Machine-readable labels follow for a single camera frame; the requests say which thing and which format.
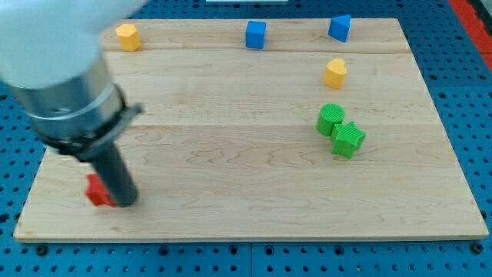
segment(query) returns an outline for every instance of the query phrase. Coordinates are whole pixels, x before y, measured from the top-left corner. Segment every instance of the toy block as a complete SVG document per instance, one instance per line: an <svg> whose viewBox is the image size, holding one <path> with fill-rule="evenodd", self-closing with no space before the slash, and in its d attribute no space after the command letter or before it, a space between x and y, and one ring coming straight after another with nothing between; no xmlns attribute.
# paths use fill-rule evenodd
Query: toy block
<svg viewBox="0 0 492 277"><path fill-rule="evenodd" d="M328 35L341 42L347 42L348 32L351 29L351 15L342 15L331 19Z"/></svg>
<svg viewBox="0 0 492 277"><path fill-rule="evenodd" d="M361 147L365 137L366 133L357 128L354 122L346 125L336 124L331 133L331 141L333 142L331 153L351 159L354 152Z"/></svg>
<svg viewBox="0 0 492 277"><path fill-rule="evenodd" d="M341 88L344 86L346 74L347 69L345 68L345 60L336 58L326 65L323 82L331 88Z"/></svg>
<svg viewBox="0 0 492 277"><path fill-rule="evenodd" d="M264 33L267 30L267 23L249 21L246 27L246 47L263 49Z"/></svg>
<svg viewBox="0 0 492 277"><path fill-rule="evenodd" d="M116 35L118 35L118 38L120 39L123 51L133 52L141 46L137 28L133 24L123 24L117 27Z"/></svg>
<svg viewBox="0 0 492 277"><path fill-rule="evenodd" d="M85 194L91 200L92 204L116 207L97 174L87 174L87 179L89 185L85 190Z"/></svg>
<svg viewBox="0 0 492 277"><path fill-rule="evenodd" d="M321 107L316 129L321 134L330 136L335 124L341 124L344 117L345 111L342 107L337 104L326 104Z"/></svg>

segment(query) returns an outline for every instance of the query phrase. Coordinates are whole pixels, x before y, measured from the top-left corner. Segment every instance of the blue cube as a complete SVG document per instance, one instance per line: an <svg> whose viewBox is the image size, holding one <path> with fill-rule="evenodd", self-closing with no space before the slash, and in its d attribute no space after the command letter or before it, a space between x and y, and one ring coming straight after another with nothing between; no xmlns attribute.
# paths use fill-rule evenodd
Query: blue cube
<svg viewBox="0 0 492 277"><path fill-rule="evenodd" d="M246 47L263 49L264 33L267 30L267 23L249 21L246 27Z"/></svg>
<svg viewBox="0 0 492 277"><path fill-rule="evenodd" d="M348 31L351 29L351 15L342 15L331 19L328 35L341 42L347 42Z"/></svg>

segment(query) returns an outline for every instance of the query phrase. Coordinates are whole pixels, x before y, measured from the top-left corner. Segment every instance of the wooden table surface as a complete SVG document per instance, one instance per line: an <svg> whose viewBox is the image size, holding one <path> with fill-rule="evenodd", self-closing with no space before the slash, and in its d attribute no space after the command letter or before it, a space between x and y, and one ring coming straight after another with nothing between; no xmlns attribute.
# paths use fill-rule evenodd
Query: wooden table surface
<svg viewBox="0 0 492 277"><path fill-rule="evenodd" d="M265 50L247 20L133 21L138 52L102 36L128 101L118 145L140 190L94 207L89 165L47 152L15 237L22 242L395 241L488 235L396 19L272 19ZM341 90L322 81L333 58ZM367 133L352 160L315 130L322 105Z"/></svg>

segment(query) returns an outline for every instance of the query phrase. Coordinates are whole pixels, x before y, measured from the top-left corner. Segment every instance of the yellow block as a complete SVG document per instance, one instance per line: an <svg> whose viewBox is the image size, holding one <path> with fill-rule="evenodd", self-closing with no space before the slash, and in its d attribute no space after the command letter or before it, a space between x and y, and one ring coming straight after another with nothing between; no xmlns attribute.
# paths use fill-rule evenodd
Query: yellow block
<svg viewBox="0 0 492 277"><path fill-rule="evenodd" d="M141 42L138 31L133 24L123 24L116 28L116 35L120 38L123 51L135 51L140 48Z"/></svg>
<svg viewBox="0 0 492 277"><path fill-rule="evenodd" d="M331 88L341 88L344 86L346 74L345 61L342 58L336 58L326 65L323 82Z"/></svg>

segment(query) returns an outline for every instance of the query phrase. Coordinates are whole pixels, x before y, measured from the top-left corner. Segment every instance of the green cylinder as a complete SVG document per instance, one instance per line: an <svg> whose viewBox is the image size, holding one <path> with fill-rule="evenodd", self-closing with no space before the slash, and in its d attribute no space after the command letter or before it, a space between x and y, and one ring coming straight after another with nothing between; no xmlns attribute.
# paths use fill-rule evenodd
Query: green cylinder
<svg viewBox="0 0 492 277"><path fill-rule="evenodd" d="M321 107L316 129L323 135L331 136L335 124L344 121L345 111L337 104L326 104Z"/></svg>

